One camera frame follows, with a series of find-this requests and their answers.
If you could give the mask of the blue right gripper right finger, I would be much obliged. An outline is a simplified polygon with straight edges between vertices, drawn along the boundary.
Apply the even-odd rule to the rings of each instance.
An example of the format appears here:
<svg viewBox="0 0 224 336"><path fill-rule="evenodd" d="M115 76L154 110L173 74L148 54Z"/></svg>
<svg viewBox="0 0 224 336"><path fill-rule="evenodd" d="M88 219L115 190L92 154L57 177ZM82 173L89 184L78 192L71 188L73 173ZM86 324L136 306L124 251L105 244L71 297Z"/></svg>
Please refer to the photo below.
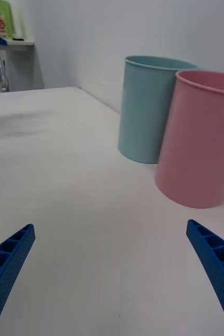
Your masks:
<svg viewBox="0 0 224 336"><path fill-rule="evenodd" d="M187 222L186 235L224 311L224 240L193 219Z"/></svg>

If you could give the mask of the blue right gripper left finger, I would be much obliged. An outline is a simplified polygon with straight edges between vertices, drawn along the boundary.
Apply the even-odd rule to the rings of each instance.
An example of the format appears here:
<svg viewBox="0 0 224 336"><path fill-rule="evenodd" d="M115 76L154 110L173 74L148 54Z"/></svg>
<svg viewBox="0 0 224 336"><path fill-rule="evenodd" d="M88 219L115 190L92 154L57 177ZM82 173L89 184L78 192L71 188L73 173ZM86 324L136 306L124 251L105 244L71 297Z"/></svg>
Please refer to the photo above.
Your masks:
<svg viewBox="0 0 224 336"><path fill-rule="evenodd" d="M0 244L0 315L35 239L28 224Z"/></svg>

